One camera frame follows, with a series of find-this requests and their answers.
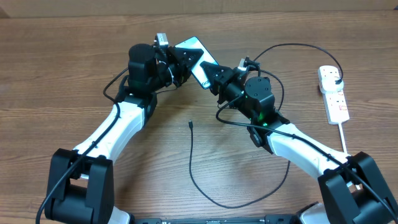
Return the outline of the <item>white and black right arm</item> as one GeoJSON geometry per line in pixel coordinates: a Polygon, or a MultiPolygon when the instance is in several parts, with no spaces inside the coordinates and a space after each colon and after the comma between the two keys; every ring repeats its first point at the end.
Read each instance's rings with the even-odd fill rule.
{"type": "Polygon", "coordinates": [[[200,64],[210,90],[224,106],[238,109],[257,147],[283,157],[317,180],[322,203],[297,214],[298,223],[389,223],[397,221],[397,202],[374,159],[365,152],[351,156],[301,132],[275,108],[271,83],[251,77],[246,68],[200,64]]]}

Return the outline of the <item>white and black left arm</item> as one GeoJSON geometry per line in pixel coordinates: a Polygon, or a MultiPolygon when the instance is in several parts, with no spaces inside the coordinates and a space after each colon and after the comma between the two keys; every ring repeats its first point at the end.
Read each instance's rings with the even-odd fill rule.
{"type": "Polygon", "coordinates": [[[72,150],[58,149],[50,161],[47,193],[36,214],[62,223],[134,223],[134,215],[114,204],[113,166],[130,139],[153,115],[158,90],[203,77],[200,64],[213,57],[199,41],[176,46],[136,44],[110,96],[108,117],[72,150]]]}

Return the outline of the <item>blue Galaxy smartphone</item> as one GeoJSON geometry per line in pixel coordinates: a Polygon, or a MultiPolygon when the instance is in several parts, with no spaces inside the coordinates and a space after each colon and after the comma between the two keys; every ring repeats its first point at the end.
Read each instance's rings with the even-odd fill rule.
{"type": "Polygon", "coordinates": [[[209,89],[211,84],[205,72],[205,69],[202,67],[202,63],[204,63],[204,65],[218,65],[218,62],[214,59],[212,54],[210,54],[210,52],[196,36],[193,36],[187,40],[184,40],[181,43],[178,43],[177,45],[175,45],[175,47],[178,49],[183,49],[183,53],[198,53],[202,51],[202,53],[199,53],[199,56],[189,56],[188,59],[193,61],[193,65],[190,68],[190,71],[203,89],[209,89]]]}

